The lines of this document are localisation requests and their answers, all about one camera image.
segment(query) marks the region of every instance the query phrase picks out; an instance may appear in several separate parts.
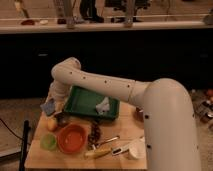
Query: orange bowl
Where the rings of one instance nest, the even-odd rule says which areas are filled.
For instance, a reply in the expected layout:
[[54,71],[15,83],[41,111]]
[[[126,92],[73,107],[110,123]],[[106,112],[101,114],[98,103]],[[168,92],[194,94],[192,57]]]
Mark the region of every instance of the orange bowl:
[[86,131],[80,125],[70,124],[57,135],[58,147],[65,154],[79,152],[86,142]]

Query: cabinet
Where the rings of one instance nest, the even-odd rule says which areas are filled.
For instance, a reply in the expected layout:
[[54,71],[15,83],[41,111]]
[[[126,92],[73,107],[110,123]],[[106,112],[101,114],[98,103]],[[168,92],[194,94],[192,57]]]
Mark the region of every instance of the cabinet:
[[212,40],[212,29],[2,34],[0,97],[46,96],[51,68],[70,56],[88,72],[213,87]]

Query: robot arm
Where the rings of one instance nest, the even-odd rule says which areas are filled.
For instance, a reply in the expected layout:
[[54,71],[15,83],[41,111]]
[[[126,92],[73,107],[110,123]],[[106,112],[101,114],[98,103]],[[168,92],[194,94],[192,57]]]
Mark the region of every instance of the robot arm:
[[194,111],[186,89],[172,79],[140,82],[91,74],[69,58],[52,69],[55,100],[78,85],[127,102],[144,111],[147,166],[150,171],[201,171]]

